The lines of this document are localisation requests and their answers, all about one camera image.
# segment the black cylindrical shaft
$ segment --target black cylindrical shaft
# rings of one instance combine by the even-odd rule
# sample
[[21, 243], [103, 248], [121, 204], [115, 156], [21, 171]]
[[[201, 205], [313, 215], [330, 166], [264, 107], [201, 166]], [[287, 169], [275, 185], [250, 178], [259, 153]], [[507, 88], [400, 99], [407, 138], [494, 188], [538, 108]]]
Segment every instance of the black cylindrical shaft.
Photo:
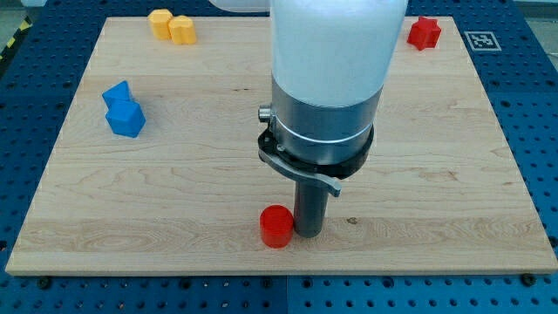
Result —
[[311, 185], [296, 183], [295, 231], [303, 237], [314, 237], [322, 231], [328, 191]]

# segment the perforated metal surface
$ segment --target perforated metal surface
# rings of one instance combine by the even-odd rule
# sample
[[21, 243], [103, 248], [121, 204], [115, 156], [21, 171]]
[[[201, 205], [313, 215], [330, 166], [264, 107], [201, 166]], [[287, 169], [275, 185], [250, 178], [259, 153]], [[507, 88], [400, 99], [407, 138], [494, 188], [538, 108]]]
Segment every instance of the perforated metal surface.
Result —
[[[108, 16], [231, 16], [206, 0], [51, 0], [0, 81], [0, 263], [31, 203], [58, 130]], [[558, 74], [506, 0], [411, 0], [408, 15], [453, 16], [491, 31], [501, 51], [473, 51], [480, 79], [552, 242], [558, 240]], [[558, 311], [558, 276], [37, 278], [0, 272], [0, 312]]]

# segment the wooden board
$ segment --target wooden board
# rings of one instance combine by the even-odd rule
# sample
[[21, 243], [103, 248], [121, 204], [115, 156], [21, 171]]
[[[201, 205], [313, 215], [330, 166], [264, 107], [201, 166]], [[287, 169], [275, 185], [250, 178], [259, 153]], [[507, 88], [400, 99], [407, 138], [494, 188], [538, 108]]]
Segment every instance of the wooden board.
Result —
[[[199, 43], [109, 18], [10, 257], [12, 275], [549, 273], [555, 254], [449, 17], [417, 51], [405, 20], [361, 171], [323, 233], [260, 240], [294, 183], [260, 162], [267, 18], [196, 18]], [[113, 135], [100, 94], [127, 79], [147, 123]], [[357, 223], [348, 223], [351, 217]]]

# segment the yellow cube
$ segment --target yellow cube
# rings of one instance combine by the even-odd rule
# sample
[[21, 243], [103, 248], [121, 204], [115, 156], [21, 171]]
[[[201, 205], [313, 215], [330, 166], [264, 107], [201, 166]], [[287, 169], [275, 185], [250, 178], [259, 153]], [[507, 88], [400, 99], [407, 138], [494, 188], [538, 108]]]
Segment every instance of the yellow cube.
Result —
[[170, 39], [168, 23], [173, 18], [173, 13], [167, 9], [153, 10], [147, 16], [153, 35], [158, 39]]
[[177, 16], [168, 23], [171, 39], [175, 44], [195, 44], [198, 38], [195, 35], [194, 21], [190, 17]]

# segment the yellow and black tape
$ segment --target yellow and black tape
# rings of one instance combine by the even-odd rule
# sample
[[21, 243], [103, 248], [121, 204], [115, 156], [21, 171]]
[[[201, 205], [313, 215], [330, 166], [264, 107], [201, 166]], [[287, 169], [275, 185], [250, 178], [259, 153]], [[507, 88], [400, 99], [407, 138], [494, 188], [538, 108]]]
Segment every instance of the yellow and black tape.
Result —
[[31, 26], [33, 26], [33, 23], [29, 17], [26, 17], [17, 28], [14, 36], [8, 40], [8, 43], [6, 43], [6, 46], [3, 48], [2, 52], [0, 52], [0, 78], [6, 70], [8, 70], [11, 60], [16, 56], [16, 52], [19, 50], [19, 47], [29, 33]]

